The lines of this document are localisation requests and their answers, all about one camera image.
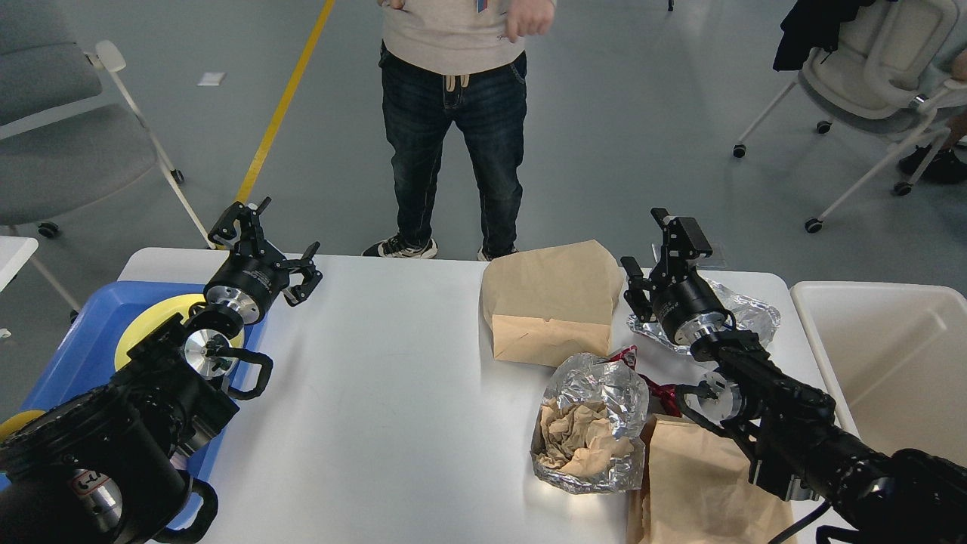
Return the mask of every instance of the black shoe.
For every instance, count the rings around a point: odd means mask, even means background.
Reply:
[[[366,248],[363,257],[434,258],[437,251],[438,248],[433,238],[426,242],[425,247],[411,248],[403,242],[402,236],[396,234]]]
[[[929,145],[917,147],[909,157],[900,159],[900,171],[913,175],[929,152]],[[923,171],[923,179],[940,184],[961,183],[967,181],[967,165],[960,162],[951,149],[943,149],[938,151],[933,161],[927,165],[926,170]]]
[[[513,254],[515,254],[515,253],[519,253],[519,252],[517,251],[517,248],[513,248],[513,247],[511,247],[511,251],[510,251],[509,253],[505,253],[505,254],[503,254],[503,255],[498,255],[497,257],[491,257],[491,256],[489,256],[488,254],[486,254],[486,253],[484,253],[484,248],[483,248],[483,247],[481,247],[481,250],[477,252],[477,260],[479,260],[479,261],[481,261],[481,262],[489,262],[489,261],[491,261],[491,260],[494,260],[494,259],[496,259],[496,258],[499,258],[499,257],[506,257],[506,256],[508,256],[508,255],[513,255]]]

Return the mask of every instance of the yellow plate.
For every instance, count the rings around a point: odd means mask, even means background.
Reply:
[[[180,294],[162,300],[158,304],[145,310],[128,325],[124,334],[121,335],[121,340],[118,341],[118,347],[114,351],[114,370],[121,370],[131,362],[131,358],[128,357],[128,351],[171,316],[174,316],[176,313],[181,314],[182,322],[184,323],[188,320],[188,308],[196,302],[204,301],[205,297],[199,293]],[[238,336],[229,342],[233,347],[241,348],[242,344],[245,343],[245,330],[243,329],[239,332]]]
[[[0,441],[6,440],[8,436],[23,429],[28,423],[45,413],[42,409],[28,409],[0,423]]]

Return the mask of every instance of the person's leg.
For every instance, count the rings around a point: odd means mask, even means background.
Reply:
[[[454,109],[463,131],[481,199],[483,254],[502,257],[515,251],[517,213],[523,188],[517,167],[524,160],[527,114],[527,57],[470,77]]]
[[[967,136],[967,111],[956,115],[948,121],[947,126],[951,128],[951,135],[944,141],[941,151],[951,149],[957,142]]]
[[[410,248],[430,242],[443,138],[451,120],[443,108],[441,77],[384,52],[383,120],[392,159],[399,234]]]
[[[947,126],[951,133],[923,171],[923,179],[936,183],[961,183],[967,181],[967,165],[957,159],[953,146],[967,136],[967,112],[952,117]],[[929,151],[930,146],[918,147],[911,155],[900,160],[900,170],[907,175],[913,174]]]

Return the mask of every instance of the crumpled aluminum foil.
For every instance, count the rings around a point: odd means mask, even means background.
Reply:
[[[776,335],[776,329],[779,327],[779,310],[761,300],[738,294],[719,282],[713,282],[712,280],[706,280],[706,282],[708,282],[709,287],[712,288],[718,300],[721,301],[722,306],[735,314],[738,327],[757,333],[759,335],[759,343],[762,344],[762,347],[768,346],[769,342]],[[634,314],[631,314],[628,316],[628,328],[631,329],[631,332],[647,336],[676,353],[681,355],[689,354],[688,346],[678,346],[668,340],[668,337],[665,336],[664,331],[661,330],[661,325],[657,321],[642,323]]]
[[[634,450],[626,457],[612,459],[611,467],[600,474],[579,478],[548,468],[538,461],[545,450],[541,435],[541,414],[534,425],[531,463],[534,474],[568,493],[616,493],[641,488],[645,469],[645,444],[639,437],[648,420],[648,384],[622,359],[609,362],[593,353],[578,353],[554,372],[544,390],[543,403],[557,400],[560,408],[572,404],[601,401],[607,409],[611,435],[628,437]]]

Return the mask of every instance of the yellow floor line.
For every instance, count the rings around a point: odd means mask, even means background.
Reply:
[[[285,92],[282,93],[282,98],[278,101],[276,112],[272,114],[272,121],[269,122],[269,128],[265,130],[262,143],[258,145],[258,150],[255,151],[255,156],[251,160],[249,172],[245,174],[242,186],[239,187],[239,192],[235,195],[235,199],[239,202],[247,202],[249,200],[249,195],[251,194],[252,187],[255,185],[255,180],[258,178],[258,173],[262,171],[265,158],[269,155],[269,150],[272,149],[272,143],[276,139],[278,127],[282,124],[282,119],[285,118],[285,112],[289,109],[289,104],[292,102],[292,97],[296,94],[296,89],[299,88],[299,81],[306,71],[308,59],[312,56],[312,51],[319,41],[319,35],[322,34],[322,29],[326,26],[329,13],[333,10],[335,3],[336,0],[326,0],[326,5],[322,7],[322,12],[315,21],[312,33],[309,34],[306,46],[303,47],[302,55],[299,57],[299,62],[296,63],[296,68],[292,71],[292,76],[289,78],[288,84],[285,85]]]

